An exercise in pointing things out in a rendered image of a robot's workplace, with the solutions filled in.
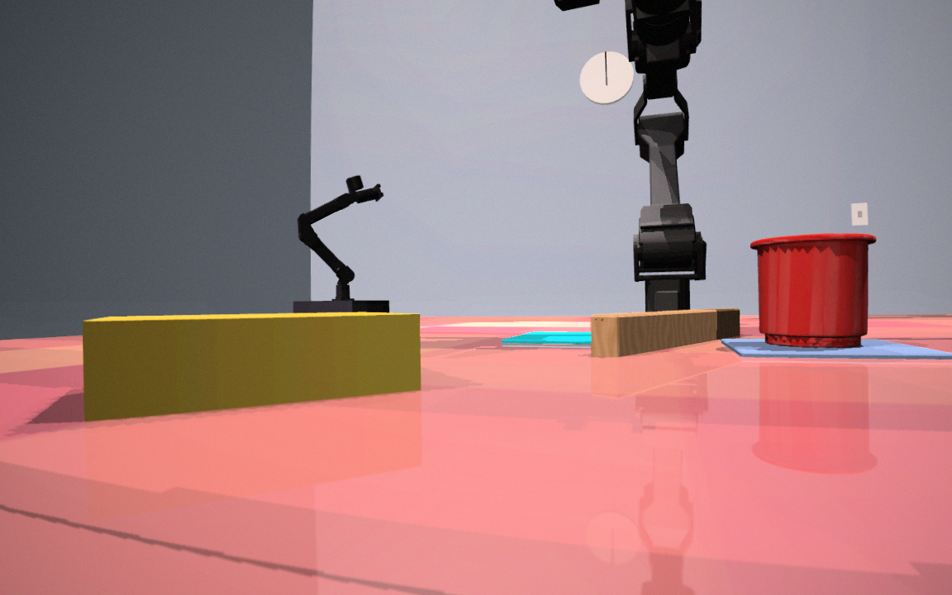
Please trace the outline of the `red plastic cup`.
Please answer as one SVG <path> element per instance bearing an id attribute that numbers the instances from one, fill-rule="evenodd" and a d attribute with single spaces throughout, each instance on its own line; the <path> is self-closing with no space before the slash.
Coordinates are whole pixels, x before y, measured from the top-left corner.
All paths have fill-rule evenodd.
<path id="1" fill-rule="evenodd" d="M 875 235 L 830 233 L 751 242 L 764 342 L 861 346 L 868 335 L 868 249 L 875 242 Z"/>

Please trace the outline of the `olive-brown rectangular block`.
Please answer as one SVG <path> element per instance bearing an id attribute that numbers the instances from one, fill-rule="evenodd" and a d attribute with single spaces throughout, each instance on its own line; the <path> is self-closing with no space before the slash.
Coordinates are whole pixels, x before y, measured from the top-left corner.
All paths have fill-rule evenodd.
<path id="1" fill-rule="evenodd" d="M 83 321 L 84 421 L 421 391 L 420 315 Z"/>

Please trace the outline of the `brown wooden beam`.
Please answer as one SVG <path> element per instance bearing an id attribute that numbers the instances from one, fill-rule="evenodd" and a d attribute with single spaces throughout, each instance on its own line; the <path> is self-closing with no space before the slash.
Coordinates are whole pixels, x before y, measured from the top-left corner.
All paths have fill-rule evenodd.
<path id="1" fill-rule="evenodd" d="M 740 336 L 740 310 L 719 308 L 592 315 L 592 355 L 637 355 Z"/>

